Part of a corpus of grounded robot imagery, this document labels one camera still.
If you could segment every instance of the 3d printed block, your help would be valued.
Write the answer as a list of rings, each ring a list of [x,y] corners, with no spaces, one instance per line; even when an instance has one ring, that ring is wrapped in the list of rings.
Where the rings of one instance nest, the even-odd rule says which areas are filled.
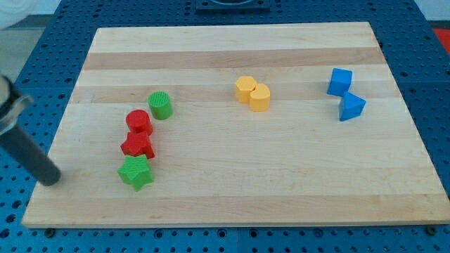
[[[128,133],[126,141],[120,146],[125,155],[139,156],[146,155],[147,159],[154,158],[155,153],[152,143],[146,132]]]
[[[350,84],[352,84],[352,75],[352,71],[333,68],[330,85],[326,93],[335,96],[344,95],[344,92],[348,91]]]
[[[344,92],[339,104],[339,120],[345,121],[358,117],[364,109],[366,101],[350,92]]]
[[[235,95],[239,102],[249,103],[250,92],[255,90],[257,85],[256,80],[253,77],[239,77],[235,85]]]
[[[143,185],[153,182],[153,175],[145,155],[125,156],[125,162],[117,171],[125,184],[133,185],[135,191]]]
[[[140,133],[142,131],[151,135],[153,132],[153,126],[150,122],[150,117],[145,110],[134,110],[127,115],[125,119],[128,128],[133,133]]]
[[[269,109],[270,90],[266,84],[258,84],[250,93],[250,109],[254,112],[262,112]]]
[[[155,119],[163,120],[170,117],[173,113],[170,97],[164,91],[156,91],[148,97],[148,106]]]

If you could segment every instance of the blue prism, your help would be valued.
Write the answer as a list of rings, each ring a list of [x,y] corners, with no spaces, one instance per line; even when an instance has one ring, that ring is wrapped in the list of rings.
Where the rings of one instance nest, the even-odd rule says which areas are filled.
[[[339,103],[339,120],[345,121],[358,117],[366,105],[366,101],[350,92],[344,92]]]
[[[335,96],[343,96],[344,92],[348,91],[350,84],[352,84],[352,75],[353,72],[350,70],[333,68],[330,85],[328,86],[326,93]]]

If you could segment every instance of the blue pegboard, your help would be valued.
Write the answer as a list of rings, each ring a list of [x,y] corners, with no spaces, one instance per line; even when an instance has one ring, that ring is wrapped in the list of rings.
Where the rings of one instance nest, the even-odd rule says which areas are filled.
[[[36,99],[20,123],[49,149],[98,27],[369,21],[450,193],[450,60],[414,1],[270,4],[269,12],[196,14],[194,0],[62,0],[16,82]],[[0,150],[0,252],[450,252],[450,226],[73,229],[48,238],[20,224],[34,183]]]

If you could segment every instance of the blue block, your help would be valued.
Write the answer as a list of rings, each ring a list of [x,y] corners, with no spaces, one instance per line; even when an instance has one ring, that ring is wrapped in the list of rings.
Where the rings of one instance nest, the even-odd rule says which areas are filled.
[[[364,109],[366,101],[350,92],[344,92],[339,103],[339,120],[345,121],[358,117]]]
[[[344,92],[348,91],[350,84],[352,84],[352,75],[353,72],[350,70],[333,68],[330,85],[328,86],[326,93],[335,96],[343,96]]]

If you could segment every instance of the yellow heart block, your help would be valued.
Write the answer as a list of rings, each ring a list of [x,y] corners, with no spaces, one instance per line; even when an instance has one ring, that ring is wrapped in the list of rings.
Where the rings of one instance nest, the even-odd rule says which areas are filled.
[[[250,100],[250,92],[255,90],[257,82],[251,76],[239,77],[236,81],[235,95],[239,102],[248,103]]]
[[[266,84],[258,84],[254,91],[250,92],[250,109],[254,112],[262,112],[269,109],[270,90]]]

